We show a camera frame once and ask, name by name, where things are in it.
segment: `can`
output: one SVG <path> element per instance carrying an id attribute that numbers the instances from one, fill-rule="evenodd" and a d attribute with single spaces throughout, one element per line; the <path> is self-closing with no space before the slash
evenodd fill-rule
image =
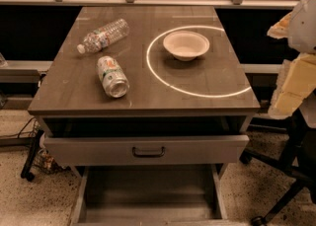
<path id="1" fill-rule="evenodd" d="M 128 80 L 114 58 L 110 56 L 100 57 L 97 63 L 97 72 L 109 97 L 122 97 L 129 90 Z"/>

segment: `black handle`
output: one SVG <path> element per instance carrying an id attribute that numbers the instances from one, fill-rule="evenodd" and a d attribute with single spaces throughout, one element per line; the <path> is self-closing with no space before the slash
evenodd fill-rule
<path id="1" fill-rule="evenodd" d="M 159 154 L 137 154 L 137 148 L 132 147 L 132 156 L 135 158 L 161 158 L 165 155 L 165 147 L 161 147 L 161 152 Z"/>

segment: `chair leg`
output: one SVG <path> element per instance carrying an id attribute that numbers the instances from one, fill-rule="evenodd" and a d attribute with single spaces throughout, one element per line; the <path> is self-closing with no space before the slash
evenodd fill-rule
<path id="1" fill-rule="evenodd" d="M 253 226 L 265 226 L 305 187 L 301 181 L 294 182 L 286 194 L 268 212 L 265 217 L 257 216 L 252 219 Z"/>

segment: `brown tabletop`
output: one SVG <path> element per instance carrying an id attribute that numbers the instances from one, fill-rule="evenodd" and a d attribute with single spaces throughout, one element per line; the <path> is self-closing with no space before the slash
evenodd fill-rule
<path id="1" fill-rule="evenodd" d="M 130 26 L 127 38 L 95 54 L 80 54 L 83 36 L 118 18 Z M 174 30 L 200 33 L 208 52 L 190 62 L 175 59 L 163 46 Z M 101 56 L 117 59 L 130 90 L 107 97 L 96 72 Z M 209 6 L 84 7 L 32 101 L 29 112 L 45 116 L 136 116 L 254 113 L 256 97 Z"/>

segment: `drawer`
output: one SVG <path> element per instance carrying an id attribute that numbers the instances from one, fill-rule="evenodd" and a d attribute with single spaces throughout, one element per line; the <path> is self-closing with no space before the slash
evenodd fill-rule
<path id="1" fill-rule="evenodd" d="M 71 225 L 218 226 L 226 217 L 213 165 L 87 167 Z"/>
<path id="2" fill-rule="evenodd" d="M 247 135 L 47 138 L 44 145 L 61 166 L 235 163 Z"/>

